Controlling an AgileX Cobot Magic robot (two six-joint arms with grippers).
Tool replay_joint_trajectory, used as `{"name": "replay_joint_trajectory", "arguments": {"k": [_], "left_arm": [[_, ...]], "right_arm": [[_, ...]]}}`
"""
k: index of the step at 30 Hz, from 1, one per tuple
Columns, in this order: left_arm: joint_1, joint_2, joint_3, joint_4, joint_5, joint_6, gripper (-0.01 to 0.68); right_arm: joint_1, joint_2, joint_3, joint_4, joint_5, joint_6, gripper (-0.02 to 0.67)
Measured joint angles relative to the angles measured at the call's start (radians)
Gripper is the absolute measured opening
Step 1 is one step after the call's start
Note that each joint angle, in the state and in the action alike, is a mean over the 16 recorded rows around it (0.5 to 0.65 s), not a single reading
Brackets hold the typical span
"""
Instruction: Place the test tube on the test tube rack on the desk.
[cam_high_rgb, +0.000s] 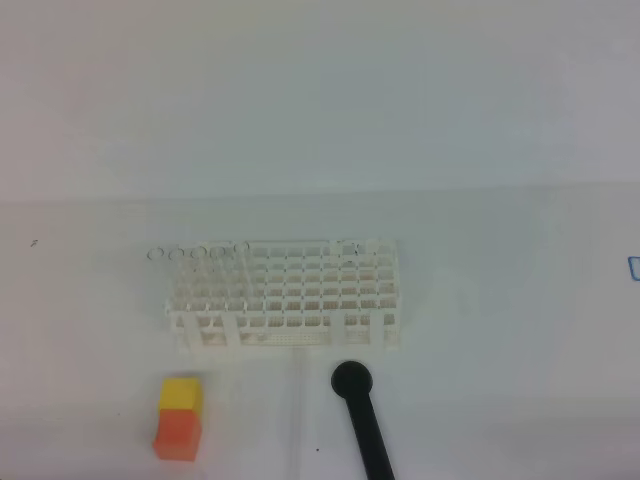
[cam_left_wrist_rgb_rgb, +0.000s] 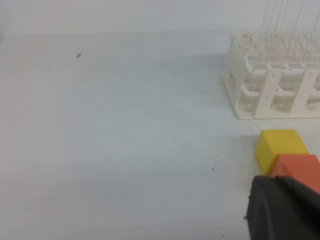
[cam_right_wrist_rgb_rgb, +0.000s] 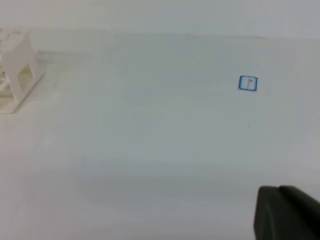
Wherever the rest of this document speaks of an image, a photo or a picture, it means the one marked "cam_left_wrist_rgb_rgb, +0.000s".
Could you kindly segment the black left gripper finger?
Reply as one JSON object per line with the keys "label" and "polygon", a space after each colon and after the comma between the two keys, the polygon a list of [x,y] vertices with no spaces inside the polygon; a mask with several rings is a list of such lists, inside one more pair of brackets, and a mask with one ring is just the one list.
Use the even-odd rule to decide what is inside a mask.
{"label": "black left gripper finger", "polygon": [[252,240],[319,240],[320,195],[289,176],[257,175],[246,212]]}

